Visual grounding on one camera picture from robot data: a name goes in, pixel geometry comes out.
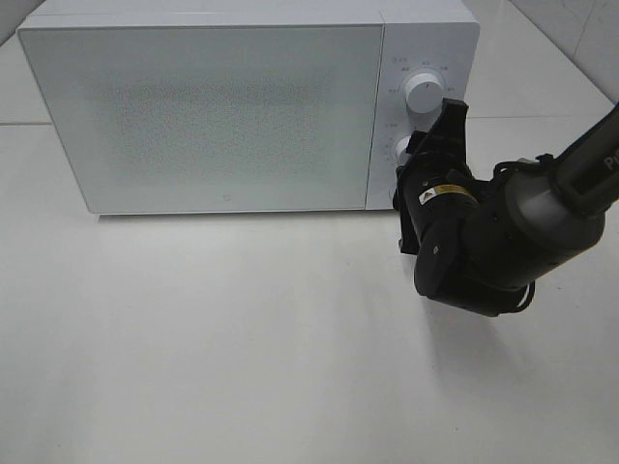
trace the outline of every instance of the warning label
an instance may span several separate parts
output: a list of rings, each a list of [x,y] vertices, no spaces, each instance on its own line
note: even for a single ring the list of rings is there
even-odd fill
[[[422,205],[425,205],[432,198],[435,198],[438,195],[444,195],[445,193],[459,193],[460,195],[466,195],[475,200],[475,197],[466,188],[456,186],[454,184],[445,184],[442,186],[435,186],[424,191],[421,195],[419,195],[419,202]]]

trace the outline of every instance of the white table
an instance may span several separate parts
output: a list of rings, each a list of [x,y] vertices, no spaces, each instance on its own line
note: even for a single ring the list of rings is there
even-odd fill
[[[611,108],[510,3],[469,3],[477,173]],[[13,39],[0,218],[2,464],[619,459],[617,211],[496,319],[415,293],[391,213],[93,217]]]

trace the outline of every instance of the microwave knob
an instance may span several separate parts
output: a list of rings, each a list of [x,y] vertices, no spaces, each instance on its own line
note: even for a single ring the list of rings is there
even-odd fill
[[[443,101],[443,79],[433,71],[421,71],[404,84],[406,104],[415,113],[430,113]]]
[[[410,155],[406,153],[406,147],[408,147],[408,141],[410,137],[404,137],[394,145],[394,152],[396,153],[396,160],[398,160],[398,166],[404,166]]]

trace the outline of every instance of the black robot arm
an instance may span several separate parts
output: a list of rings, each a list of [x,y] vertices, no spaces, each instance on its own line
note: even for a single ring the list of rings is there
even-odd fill
[[[598,242],[619,197],[619,105],[560,157],[496,165],[490,181],[466,164],[463,101],[444,100],[415,131],[398,168],[400,251],[417,254],[421,295],[488,316],[519,312],[535,279]]]

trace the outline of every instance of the microwave control panel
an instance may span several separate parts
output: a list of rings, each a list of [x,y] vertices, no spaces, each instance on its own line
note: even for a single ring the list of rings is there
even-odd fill
[[[443,98],[464,98],[478,37],[473,21],[385,24],[366,209],[392,208],[410,134],[431,127]]]

